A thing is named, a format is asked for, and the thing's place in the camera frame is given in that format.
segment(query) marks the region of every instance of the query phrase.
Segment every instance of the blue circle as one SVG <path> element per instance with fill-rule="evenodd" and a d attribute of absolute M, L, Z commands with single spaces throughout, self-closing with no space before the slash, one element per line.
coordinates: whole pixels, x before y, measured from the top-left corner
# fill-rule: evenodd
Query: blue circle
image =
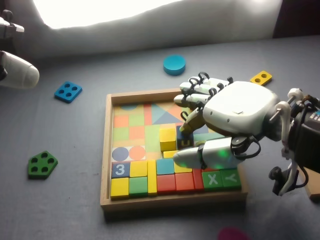
<path fill-rule="evenodd" d="M 126 111 L 131 111 L 133 109 L 136 109 L 138 107 L 137 104 L 132 104 L 132 105 L 122 105 L 121 108 L 123 110 L 126 110 Z"/>
<path fill-rule="evenodd" d="M 186 60 L 181 55 L 167 56 L 163 61 L 163 70 L 172 76 L 182 74 L 186 69 Z"/>
<path fill-rule="evenodd" d="M 129 151 L 125 147 L 117 147 L 112 152 L 112 158 L 117 162 L 122 162 L 129 157 Z"/>

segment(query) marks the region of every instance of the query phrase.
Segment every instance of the gray table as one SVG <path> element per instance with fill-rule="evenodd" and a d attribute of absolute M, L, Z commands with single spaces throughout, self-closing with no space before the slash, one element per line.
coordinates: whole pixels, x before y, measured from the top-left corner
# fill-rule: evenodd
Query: gray table
<path fill-rule="evenodd" d="M 183 75 L 164 73 L 170 54 L 185 57 Z M 267 87 L 282 100 L 297 87 L 319 97 L 320 36 L 71 58 L 37 67 L 34 89 L 0 88 L 1 240 L 215 240 L 228 226 L 254 240 L 319 239 L 320 209 L 304 189 L 283 197 L 272 193 L 269 171 L 288 162 L 281 144 L 268 139 L 261 141 L 259 156 L 244 163 L 250 186 L 245 209 L 212 204 L 211 211 L 106 221 L 99 199 L 107 94 L 176 88 L 200 71 L 249 81 L 266 70 L 273 75 Z M 71 104 L 53 98 L 64 81 L 83 87 Z M 47 180 L 28 180 L 27 161 L 43 150 L 59 164 Z"/>

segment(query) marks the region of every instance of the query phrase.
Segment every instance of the yellow cube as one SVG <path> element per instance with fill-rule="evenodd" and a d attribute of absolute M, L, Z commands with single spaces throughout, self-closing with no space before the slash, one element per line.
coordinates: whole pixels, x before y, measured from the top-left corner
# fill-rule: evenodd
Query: yellow cube
<path fill-rule="evenodd" d="M 148 172 L 147 161 L 131 161 L 130 162 L 130 178 L 146 177 Z"/>
<path fill-rule="evenodd" d="M 164 159 L 172 159 L 174 157 L 175 153 L 177 153 L 177 152 L 178 152 L 178 150 L 176 150 L 176 151 L 164 151 L 163 152 L 163 158 Z"/>
<path fill-rule="evenodd" d="M 111 179 L 111 199 L 129 197 L 129 178 L 112 178 Z"/>
<path fill-rule="evenodd" d="M 157 170 L 156 170 L 156 160 L 148 160 L 148 195 L 157 194 Z"/>
<path fill-rule="evenodd" d="M 175 174 L 180 174 L 180 173 L 191 173 L 192 172 L 192 168 L 187 168 L 187 167 L 182 167 L 177 165 L 175 162 L 174 164 L 174 173 Z"/>
<path fill-rule="evenodd" d="M 270 73 L 266 71 L 261 71 L 257 75 L 255 75 L 253 78 L 251 78 L 250 82 L 264 86 L 268 82 L 270 82 L 271 79 L 272 79 L 272 75 Z"/>
<path fill-rule="evenodd" d="M 175 128 L 160 128 L 159 140 L 162 152 L 177 150 L 176 139 Z"/>

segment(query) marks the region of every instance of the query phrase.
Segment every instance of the blue disc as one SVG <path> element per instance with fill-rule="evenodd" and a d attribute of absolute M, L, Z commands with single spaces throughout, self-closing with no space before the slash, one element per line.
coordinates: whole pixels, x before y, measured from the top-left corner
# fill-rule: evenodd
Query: blue disc
<path fill-rule="evenodd" d="M 182 74 L 186 69 L 186 60 L 181 55 L 167 56 L 163 61 L 163 70 L 172 76 Z"/>

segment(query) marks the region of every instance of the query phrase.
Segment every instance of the green letter block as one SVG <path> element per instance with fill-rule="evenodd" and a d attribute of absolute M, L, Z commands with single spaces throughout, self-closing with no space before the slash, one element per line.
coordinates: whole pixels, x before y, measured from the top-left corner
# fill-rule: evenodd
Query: green letter block
<path fill-rule="evenodd" d="M 219 171 L 203 172 L 202 180 L 206 191 L 217 191 L 224 187 Z"/>
<path fill-rule="evenodd" d="M 129 195 L 131 197 L 148 195 L 148 180 L 146 176 L 129 178 Z"/>
<path fill-rule="evenodd" d="M 241 189 L 241 181 L 236 169 L 221 170 L 223 187 L 228 189 Z"/>
<path fill-rule="evenodd" d="M 57 164 L 58 160 L 49 152 L 41 152 L 29 160 L 28 176 L 30 179 L 46 179 Z"/>

